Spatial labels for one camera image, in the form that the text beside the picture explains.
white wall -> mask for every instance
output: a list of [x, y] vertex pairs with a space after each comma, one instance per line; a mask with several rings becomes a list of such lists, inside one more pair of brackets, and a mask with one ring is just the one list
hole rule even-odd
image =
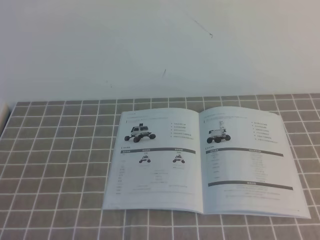
[[319, 9], [318, 0], [2, 0], [0, 96], [320, 92]]

printed diagram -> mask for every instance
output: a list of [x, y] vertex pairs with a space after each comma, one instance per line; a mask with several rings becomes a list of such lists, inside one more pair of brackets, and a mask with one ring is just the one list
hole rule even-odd
[[133, 142], [137, 143], [143, 137], [149, 137], [150, 139], [155, 139], [156, 135], [148, 131], [149, 128], [144, 126], [143, 123], [140, 123], [139, 126], [134, 126], [131, 130], [131, 136], [125, 136], [124, 140], [129, 141], [130, 138], [133, 138]]
[[209, 131], [210, 137], [208, 137], [206, 140], [208, 144], [212, 143], [213, 140], [218, 144], [221, 142], [221, 140], [229, 141], [231, 139], [231, 137], [226, 134], [227, 131], [224, 127], [224, 122], [220, 121], [219, 123], [220, 129]]
[[180, 154], [175, 156], [173, 162], [175, 163], [176, 161], [181, 161], [183, 164], [185, 163], [185, 160], [182, 158]]
[[139, 163], [141, 164], [142, 162], [147, 161], [148, 163], [151, 162], [150, 158], [147, 155], [144, 155], [141, 160], [139, 161]]

dark gray header bar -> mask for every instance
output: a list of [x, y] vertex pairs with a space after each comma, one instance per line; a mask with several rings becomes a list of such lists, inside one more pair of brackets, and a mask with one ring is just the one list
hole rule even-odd
[[130, 154], [130, 153], [156, 152], [156, 151], [175, 151], [175, 152], [186, 152], [186, 153], [196, 154], [196, 151], [194, 151], [194, 150], [186, 149], [186, 148], [179, 148], [179, 147], [157, 147], [157, 148], [121, 150], [121, 153], [122, 154]]
[[276, 156], [281, 156], [281, 157], [284, 156], [282, 153], [277, 153], [277, 152], [273, 152], [273, 151], [263, 151], [263, 150], [258, 150], [258, 149], [241, 148], [241, 147], [216, 148], [216, 149], [208, 150], [205, 153], [209, 154], [209, 153], [214, 153], [214, 152], [219, 152], [219, 151], [246, 151], [246, 152], [253, 152], [253, 153], [276, 155]]
[[234, 180], [210, 182], [210, 183], [208, 183], [208, 187], [216, 186], [216, 185], [224, 185], [224, 184], [247, 184], [247, 185], [271, 187], [271, 188], [277, 188], [277, 189], [293, 190], [292, 186], [283, 186], [283, 185], [277, 185], [277, 184], [271, 184], [271, 183], [265, 183], [265, 182], [258, 182], [258, 181], [234, 181]]

gray checkered tablecloth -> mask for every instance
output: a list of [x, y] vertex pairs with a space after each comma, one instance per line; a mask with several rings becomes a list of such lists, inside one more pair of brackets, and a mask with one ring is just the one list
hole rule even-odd
[[[312, 219], [101, 210], [123, 111], [282, 116]], [[1, 240], [319, 240], [320, 93], [18, 102], [0, 139]]]

open booklet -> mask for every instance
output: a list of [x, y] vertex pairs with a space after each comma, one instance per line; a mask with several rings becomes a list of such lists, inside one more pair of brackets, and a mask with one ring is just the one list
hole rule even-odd
[[123, 112], [103, 209], [310, 218], [282, 119], [233, 106]]

